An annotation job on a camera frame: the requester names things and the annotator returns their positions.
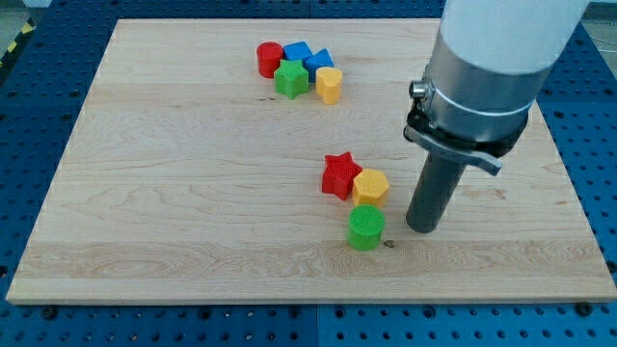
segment red star block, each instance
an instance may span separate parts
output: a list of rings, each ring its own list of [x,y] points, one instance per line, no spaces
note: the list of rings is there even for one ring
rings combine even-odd
[[[336,155],[326,155],[326,170],[322,176],[321,191],[335,194],[341,200],[347,200],[354,185],[354,177],[362,171],[360,165],[354,163],[350,152]]]

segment red block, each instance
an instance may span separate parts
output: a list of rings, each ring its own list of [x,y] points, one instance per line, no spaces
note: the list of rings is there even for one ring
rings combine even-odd
[[[338,156],[326,155],[326,170],[322,176],[321,192],[335,194],[341,200],[347,200],[354,186],[354,177],[361,171],[362,167],[354,163],[350,152]]]
[[[274,78],[274,71],[281,65],[282,46],[276,42],[264,42],[257,48],[259,74],[265,78]]]

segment hexagonal block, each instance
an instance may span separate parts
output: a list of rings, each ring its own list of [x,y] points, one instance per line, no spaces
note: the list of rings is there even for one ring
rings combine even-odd
[[[388,198],[389,183],[386,175],[377,170],[364,169],[354,178],[354,204],[382,207]]]

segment red cylinder block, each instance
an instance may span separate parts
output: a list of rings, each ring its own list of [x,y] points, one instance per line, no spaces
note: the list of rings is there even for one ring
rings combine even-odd
[[[274,71],[281,65],[282,46],[276,42],[264,42],[257,48],[259,74],[265,78],[274,78]]]

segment wooden table surface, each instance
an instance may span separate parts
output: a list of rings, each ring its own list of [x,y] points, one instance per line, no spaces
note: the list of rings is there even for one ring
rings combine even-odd
[[[541,303],[616,297],[536,106],[499,177],[469,168],[437,230],[404,216],[403,139],[437,20],[120,20],[40,211],[14,304]],[[255,72],[264,40],[328,47],[334,106]],[[320,190],[350,150],[391,188],[383,240]]]

